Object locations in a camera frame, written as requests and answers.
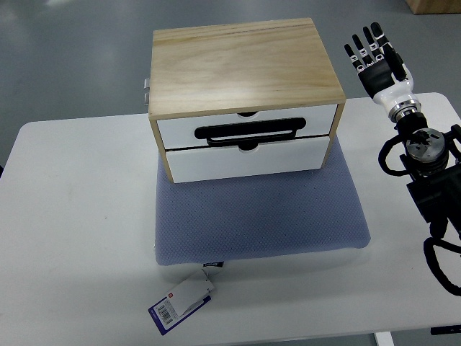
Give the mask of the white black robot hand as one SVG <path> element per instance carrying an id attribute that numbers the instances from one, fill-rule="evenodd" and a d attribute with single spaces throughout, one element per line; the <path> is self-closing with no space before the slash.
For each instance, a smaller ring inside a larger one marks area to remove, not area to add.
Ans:
<path id="1" fill-rule="evenodd" d="M 345 44 L 344 49 L 366 93 L 384 108 L 389 119 L 401 119 L 404 112 L 420 111 L 421 103 L 413 93 L 411 72 L 390 43 L 386 43 L 380 24 L 373 22 L 370 27 L 363 27 L 363 33 L 369 50 L 364 48 L 357 34 L 352 35 L 352 40 L 359 55 L 349 44 Z"/>

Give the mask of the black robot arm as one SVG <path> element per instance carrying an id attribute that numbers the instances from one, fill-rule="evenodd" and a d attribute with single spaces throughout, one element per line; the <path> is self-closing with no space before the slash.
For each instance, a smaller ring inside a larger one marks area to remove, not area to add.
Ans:
<path id="1" fill-rule="evenodd" d="M 373 22 L 363 33 L 366 43 L 353 35 L 354 45 L 344 49 L 364 90 L 398 132 L 383 144 L 378 163 L 390 176 L 411 177 L 408 191 L 429 224 L 426 263 L 441 286 L 459 296 L 460 287 L 443 272 L 436 249 L 460 253 L 459 246 L 444 240 L 449 224 L 460 230 L 460 126 L 446 133 L 430 128 L 413 93 L 413 77 L 380 24 Z"/>

